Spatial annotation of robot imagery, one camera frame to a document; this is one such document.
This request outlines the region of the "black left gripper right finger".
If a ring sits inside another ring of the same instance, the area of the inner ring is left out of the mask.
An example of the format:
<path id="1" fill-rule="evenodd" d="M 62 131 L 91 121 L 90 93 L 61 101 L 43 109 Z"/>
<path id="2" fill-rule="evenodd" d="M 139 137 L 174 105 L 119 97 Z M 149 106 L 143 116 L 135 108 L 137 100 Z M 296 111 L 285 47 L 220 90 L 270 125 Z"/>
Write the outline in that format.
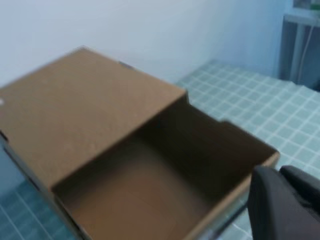
<path id="1" fill-rule="evenodd" d="M 279 172 L 313 208 L 320 207 L 320 180 L 318 178 L 292 165 L 282 166 Z"/>

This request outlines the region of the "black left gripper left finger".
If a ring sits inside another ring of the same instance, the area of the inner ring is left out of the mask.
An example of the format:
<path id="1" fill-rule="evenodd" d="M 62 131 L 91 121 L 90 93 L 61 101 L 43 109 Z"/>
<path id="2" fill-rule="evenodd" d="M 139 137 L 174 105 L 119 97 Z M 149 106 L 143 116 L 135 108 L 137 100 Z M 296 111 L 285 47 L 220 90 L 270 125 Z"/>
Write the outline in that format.
<path id="1" fill-rule="evenodd" d="M 247 209 L 254 240 L 320 238 L 320 208 L 304 200 L 280 170 L 254 168 Z"/>

